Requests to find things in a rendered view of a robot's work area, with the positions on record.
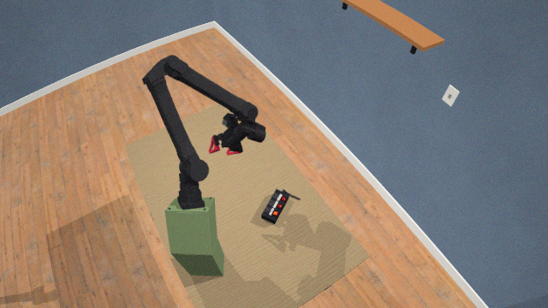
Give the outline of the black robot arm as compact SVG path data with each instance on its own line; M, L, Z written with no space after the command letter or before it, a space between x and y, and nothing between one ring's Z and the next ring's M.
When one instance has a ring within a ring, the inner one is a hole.
M181 183L180 191L178 191L179 196L177 197L178 203L182 210L203 208L205 202L201 196L199 181L203 181L208 176L209 167L205 161L199 158L187 135L164 76L168 75L190 86L234 113L228 113L223 118L222 124L227 128L223 132L225 140L233 133L234 129L237 138L245 139L247 137L261 143L266 136L265 127L255 122L259 113L255 105L238 98L207 79L190 68L187 63L177 56L167 56L162 60L152 67L142 78L142 81L153 97L180 160L179 170L181 173L179 179ZM241 121L241 123L239 124L238 121Z

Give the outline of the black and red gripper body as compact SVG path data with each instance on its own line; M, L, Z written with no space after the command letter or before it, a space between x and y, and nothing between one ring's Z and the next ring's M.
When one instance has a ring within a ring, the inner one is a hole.
M230 151L243 152L243 149L241 146L242 139L239 139L235 136L234 129L233 129L233 133L226 140L223 136L223 133L220 133L219 135L213 135L212 137L215 145L220 145L219 140L221 140L222 148L228 147Z

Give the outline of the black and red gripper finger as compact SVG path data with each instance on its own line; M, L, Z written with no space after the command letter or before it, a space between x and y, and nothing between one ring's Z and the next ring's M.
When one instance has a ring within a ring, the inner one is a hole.
M211 146L210 146L210 149L209 149L210 154L213 153L213 152L216 152L216 151L220 151L219 145L215 145L215 143L213 143L213 142L214 142L213 137L211 137ZM213 145L215 145L214 149L211 150Z
M226 153L227 153L227 156L228 156L228 155L232 155L232 154L238 154L238 153L241 153L241 152L238 152L238 151L230 152L230 150L228 149Z

